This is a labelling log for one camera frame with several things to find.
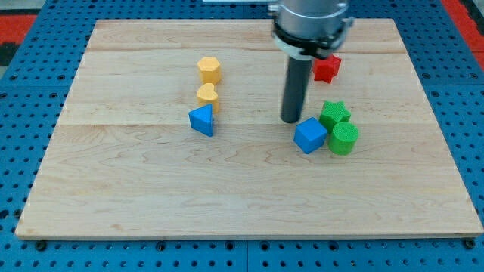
green block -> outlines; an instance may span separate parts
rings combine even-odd
[[[351,117],[351,113],[345,108],[344,102],[325,101],[319,122],[331,133],[337,123],[348,122],[349,117]]]
[[[339,122],[333,128],[328,146],[333,153],[348,155],[358,140],[358,128],[348,122]]]

blue pegboard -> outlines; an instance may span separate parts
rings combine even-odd
[[[13,234],[97,19],[268,18],[264,5],[47,0],[0,81],[0,270],[482,270],[484,239],[24,242]],[[396,21],[484,219],[484,74],[438,1],[351,1]]]

toy block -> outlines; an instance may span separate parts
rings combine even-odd
[[[219,112],[219,96],[212,83],[203,84],[197,91],[198,106],[213,105],[213,113]]]
[[[328,146],[333,153],[348,155],[358,140],[358,128],[348,122],[339,122],[333,128]]]
[[[344,102],[325,101],[319,122],[331,133],[337,123],[348,122],[350,117],[351,113],[345,108]]]
[[[326,128],[316,118],[311,117],[296,126],[294,142],[296,142],[304,153],[309,154],[323,146],[326,135]]]
[[[212,83],[216,85],[222,79],[222,69],[216,57],[202,57],[197,66],[203,84]]]
[[[188,113],[190,126],[192,129],[199,131],[206,136],[213,136],[213,114],[212,104],[207,104]]]
[[[340,71],[341,59],[335,55],[330,55],[325,60],[316,59],[312,65],[312,72],[315,74],[315,81],[331,83],[333,77]]]

wooden board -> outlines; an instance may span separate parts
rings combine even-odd
[[[287,56],[269,20],[100,20],[17,235],[37,240],[477,236],[482,225],[392,20],[357,20],[332,85],[349,156],[309,155],[279,119]],[[188,125],[196,62],[216,56],[220,113]]]

red surface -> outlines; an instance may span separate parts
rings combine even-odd
[[[0,15],[0,44],[21,44],[37,15]]]
[[[312,65],[312,72],[315,74],[315,81],[331,83],[333,77],[340,71],[341,59],[335,55],[329,56],[326,60],[316,59]]]
[[[484,36],[477,30],[476,22],[469,17],[468,10],[459,0],[441,1],[470,50],[474,53],[479,65],[484,69]]]

